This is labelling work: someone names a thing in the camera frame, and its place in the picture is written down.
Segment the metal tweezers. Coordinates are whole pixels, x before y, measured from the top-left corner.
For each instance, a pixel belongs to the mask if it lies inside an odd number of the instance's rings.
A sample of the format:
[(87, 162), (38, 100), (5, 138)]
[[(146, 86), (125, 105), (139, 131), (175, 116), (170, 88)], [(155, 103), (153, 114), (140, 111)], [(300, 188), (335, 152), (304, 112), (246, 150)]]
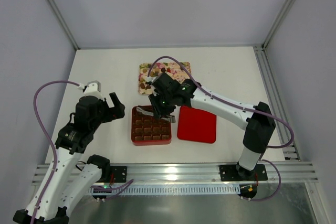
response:
[(149, 106), (148, 108), (145, 108), (143, 106), (137, 106), (136, 111), (138, 113), (142, 114), (142, 115), (151, 116), (153, 118), (160, 119), (160, 120), (165, 120), (165, 121), (170, 122), (170, 123), (175, 123), (176, 122), (175, 116), (173, 116), (173, 115), (156, 115), (151, 106)]

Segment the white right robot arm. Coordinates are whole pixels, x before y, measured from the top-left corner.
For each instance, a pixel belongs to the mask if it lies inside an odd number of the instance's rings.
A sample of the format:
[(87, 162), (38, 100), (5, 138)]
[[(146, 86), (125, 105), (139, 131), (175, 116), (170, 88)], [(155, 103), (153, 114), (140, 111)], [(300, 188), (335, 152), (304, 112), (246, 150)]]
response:
[(149, 100), (155, 118), (168, 117), (178, 106), (186, 106), (212, 113), (242, 129), (245, 132), (244, 148), (236, 171), (242, 180), (255, 178), (257, 163), (264, 155), (276, 127), (267, 104), (226, 101), (203, 88), (199, 82), (186, 79), (179, 83), (167, 75), (157, 77), (151, 85), (153, 93), (149, 95)]

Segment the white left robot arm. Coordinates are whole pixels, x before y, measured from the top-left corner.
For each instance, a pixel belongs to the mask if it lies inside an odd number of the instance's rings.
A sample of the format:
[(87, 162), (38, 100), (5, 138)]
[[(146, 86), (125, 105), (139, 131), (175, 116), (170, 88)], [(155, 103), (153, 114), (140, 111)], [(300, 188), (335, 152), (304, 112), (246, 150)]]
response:
[(109, 159), (92, 155), (80, 174), (70, 185), (67, 184), (98, 127), (125, 116), (125, 106), (117, 95), (110, 93), (109, 96), (113, 107), (95, 95), (79, 99), (70, 121), (58, 133), (54, 150), (56, 156), (40, 188), (25, 209), (15, 212), (14, 222), (68, 223), (74, 208), (89, 188), (110, 177)]

